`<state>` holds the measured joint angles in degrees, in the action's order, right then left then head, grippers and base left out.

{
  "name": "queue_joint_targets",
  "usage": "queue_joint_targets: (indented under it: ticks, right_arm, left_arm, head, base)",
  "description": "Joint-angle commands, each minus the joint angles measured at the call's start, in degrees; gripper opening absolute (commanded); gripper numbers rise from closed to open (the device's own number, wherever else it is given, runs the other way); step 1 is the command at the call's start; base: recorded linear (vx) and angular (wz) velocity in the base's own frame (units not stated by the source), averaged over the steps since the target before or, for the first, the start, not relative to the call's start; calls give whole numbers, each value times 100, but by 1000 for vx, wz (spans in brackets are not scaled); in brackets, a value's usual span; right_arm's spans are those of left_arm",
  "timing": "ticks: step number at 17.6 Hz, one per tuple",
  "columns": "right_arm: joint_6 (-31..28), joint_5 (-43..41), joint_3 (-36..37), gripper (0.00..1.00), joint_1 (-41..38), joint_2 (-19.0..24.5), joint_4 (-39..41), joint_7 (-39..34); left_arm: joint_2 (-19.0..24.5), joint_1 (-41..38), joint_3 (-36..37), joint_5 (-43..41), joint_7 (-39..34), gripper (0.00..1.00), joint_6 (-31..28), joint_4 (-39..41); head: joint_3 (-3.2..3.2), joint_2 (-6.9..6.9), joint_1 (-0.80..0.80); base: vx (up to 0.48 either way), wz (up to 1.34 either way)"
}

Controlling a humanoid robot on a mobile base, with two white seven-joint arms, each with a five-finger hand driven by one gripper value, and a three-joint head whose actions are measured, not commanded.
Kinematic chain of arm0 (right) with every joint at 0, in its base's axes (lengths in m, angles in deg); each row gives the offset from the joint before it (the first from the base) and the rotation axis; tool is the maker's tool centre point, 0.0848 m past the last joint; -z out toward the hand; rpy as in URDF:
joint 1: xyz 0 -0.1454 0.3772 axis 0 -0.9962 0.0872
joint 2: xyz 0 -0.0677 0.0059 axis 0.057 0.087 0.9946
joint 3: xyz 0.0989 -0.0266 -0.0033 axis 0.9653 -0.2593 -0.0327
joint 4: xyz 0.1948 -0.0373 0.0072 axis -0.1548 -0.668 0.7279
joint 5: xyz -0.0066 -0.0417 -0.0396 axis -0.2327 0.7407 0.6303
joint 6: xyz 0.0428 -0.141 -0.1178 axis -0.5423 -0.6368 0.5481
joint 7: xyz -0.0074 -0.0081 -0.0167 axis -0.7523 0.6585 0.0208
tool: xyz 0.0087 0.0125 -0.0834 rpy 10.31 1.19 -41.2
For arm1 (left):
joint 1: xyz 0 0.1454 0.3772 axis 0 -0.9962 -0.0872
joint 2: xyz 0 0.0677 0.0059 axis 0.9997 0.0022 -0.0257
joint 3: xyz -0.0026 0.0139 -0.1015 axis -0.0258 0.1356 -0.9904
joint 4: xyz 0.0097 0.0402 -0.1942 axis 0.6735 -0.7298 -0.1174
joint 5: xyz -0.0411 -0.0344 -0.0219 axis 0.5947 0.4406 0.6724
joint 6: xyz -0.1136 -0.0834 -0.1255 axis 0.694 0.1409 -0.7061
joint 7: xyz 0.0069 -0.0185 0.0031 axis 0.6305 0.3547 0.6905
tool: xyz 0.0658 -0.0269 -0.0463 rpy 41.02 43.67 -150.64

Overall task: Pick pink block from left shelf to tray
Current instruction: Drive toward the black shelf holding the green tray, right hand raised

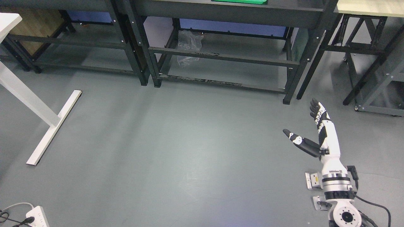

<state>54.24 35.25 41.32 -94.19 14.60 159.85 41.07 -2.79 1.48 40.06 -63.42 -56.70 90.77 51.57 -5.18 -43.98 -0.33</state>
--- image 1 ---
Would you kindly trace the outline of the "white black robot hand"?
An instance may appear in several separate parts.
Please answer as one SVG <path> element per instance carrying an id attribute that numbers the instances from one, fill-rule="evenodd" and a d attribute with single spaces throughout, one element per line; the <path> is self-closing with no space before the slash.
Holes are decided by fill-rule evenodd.
<path id="1" fill-rule="evenodd" d="M 319 158 L 323 164 L 322 175 L 347 174 L 346 168 L 340 161 L 341 152 L 336 128 L 326 108 L 316 99 L 310 102 L 310 116 L 314 119 L 318 131 L 316 143 L 310 139 L 299 136 L 288 129 L 283 133 L 300 150 L 312 157 Z"/>

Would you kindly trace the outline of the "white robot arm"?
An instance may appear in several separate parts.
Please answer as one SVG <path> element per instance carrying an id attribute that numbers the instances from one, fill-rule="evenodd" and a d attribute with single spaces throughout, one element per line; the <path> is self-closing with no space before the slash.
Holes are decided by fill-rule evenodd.
<path id="1" fill-rule="evenodd" d="M 329 227 L 362 227 L 362 213 L 353 205 L 355 191 L 348 174 L 331 174 L 322 178 L 320 172 L 305 172 L 307 188 L 322 190 L 324 195 L 313 196 L 315 210 L 328 211 Z"/>

